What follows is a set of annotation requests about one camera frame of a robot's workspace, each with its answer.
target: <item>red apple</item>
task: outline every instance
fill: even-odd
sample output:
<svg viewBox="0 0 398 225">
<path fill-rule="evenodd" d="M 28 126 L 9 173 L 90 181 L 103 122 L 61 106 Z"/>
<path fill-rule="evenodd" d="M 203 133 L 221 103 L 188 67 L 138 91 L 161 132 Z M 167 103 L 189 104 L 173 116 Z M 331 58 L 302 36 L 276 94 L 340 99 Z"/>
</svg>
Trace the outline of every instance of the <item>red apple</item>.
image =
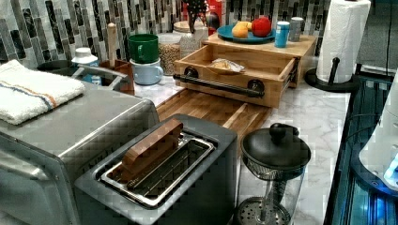
<svg viewBox="0 0 398 225">
<path fill-rule="evenodd" d="M 252 21 L 252 32 L 256 37 L 265 38 L 271 32 L 271 21 L 267 17 L 260 17 Z"/>
</svg>

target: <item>black lid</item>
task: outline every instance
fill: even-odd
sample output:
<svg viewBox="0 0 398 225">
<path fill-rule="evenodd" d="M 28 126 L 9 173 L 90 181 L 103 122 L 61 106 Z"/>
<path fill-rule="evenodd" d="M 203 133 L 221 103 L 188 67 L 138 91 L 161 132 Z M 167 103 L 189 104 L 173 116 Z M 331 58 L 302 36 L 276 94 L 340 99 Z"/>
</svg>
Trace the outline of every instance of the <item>black lid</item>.
<svg viewBox="0 0 398 225">
<path fill-rule="evenodd" d="M 241 143 L 243 154 L 255 163 L 274 170 L 295 170 L 311 158 L 308 145 L 298 137 L 295 127 L 273 124 L 246 135 Z"/>
</svg>

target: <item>white mug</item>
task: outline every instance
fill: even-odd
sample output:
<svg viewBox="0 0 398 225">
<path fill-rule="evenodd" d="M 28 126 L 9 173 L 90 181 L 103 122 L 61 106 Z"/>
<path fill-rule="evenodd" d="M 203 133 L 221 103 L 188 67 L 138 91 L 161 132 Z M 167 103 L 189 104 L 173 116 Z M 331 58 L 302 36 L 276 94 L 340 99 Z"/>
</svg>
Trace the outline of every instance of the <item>white mug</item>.
<svg viewBox="0 0 398 225">
<path fill-rule="evenodd" d="M 164 74 L 160 59 L 150 64 L 137 64 L 132 59 L 130 62 L 132 63 L 134 81 L 138 84 L 150 85 L 158 83 Z"/>
</svg>

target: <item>striped towel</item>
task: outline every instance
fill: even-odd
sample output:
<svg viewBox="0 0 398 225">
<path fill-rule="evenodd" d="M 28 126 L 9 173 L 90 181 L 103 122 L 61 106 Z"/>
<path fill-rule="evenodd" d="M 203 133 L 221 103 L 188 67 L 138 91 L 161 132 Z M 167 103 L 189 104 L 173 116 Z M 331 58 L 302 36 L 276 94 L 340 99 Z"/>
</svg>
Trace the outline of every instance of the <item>striped towel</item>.
<svg viewBox="0 0 398 225">
<path fill-rule="evenodd" d="M 83 92 L 79 81 L 30 70 L 12 60 L 0 66 L 0 119 L 18 125 Z"/>
</svg>

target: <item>paper towel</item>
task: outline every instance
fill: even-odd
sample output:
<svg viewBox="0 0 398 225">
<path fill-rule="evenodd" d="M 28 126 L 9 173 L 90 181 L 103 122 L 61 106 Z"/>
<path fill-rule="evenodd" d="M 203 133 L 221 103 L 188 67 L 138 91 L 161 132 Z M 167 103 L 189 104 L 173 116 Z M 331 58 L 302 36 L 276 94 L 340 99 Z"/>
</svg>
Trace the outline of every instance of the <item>paper towel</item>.
<svg viewBox="0 0 398 225">
<path fill-rule="evenodd" d="M 329 81 L 334 57 L 340 59 L 334 82 L 344 83 L 351 79 L 370 6 L 368 0 L 330 2 L 316 69 L 318 79 Z"/>
</svg>

